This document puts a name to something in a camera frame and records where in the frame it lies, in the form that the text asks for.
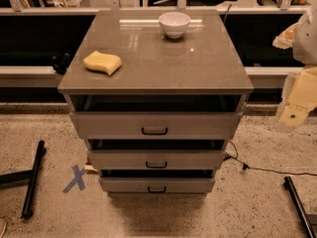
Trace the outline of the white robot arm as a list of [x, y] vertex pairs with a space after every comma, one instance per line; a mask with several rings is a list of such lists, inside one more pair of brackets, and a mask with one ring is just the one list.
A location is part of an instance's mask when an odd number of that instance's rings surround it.
[[299, 73], [290, 73], [283, 85], [282, 100], [276, 111], [278, 129], [290, 132], [299, 127], [317, 107], [317, 8], [311, 6], [272, 44], [292, 48], [293, 57], [304, 64]]

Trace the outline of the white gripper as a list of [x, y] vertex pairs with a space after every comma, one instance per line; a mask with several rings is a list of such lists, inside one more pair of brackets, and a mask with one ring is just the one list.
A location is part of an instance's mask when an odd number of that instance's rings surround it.
[[[272, 45], [283, 50], [292, 48], [296, 26], [289, 26], [273, 40]], [[281, 103], [275, 115], [276, 128], [281, 132], [291, 132], [298, 128], [308, 117], [308, 112], [317, 107], [317, 66], [306, 66], [294, 77], [287, 103], [289, 105]]]

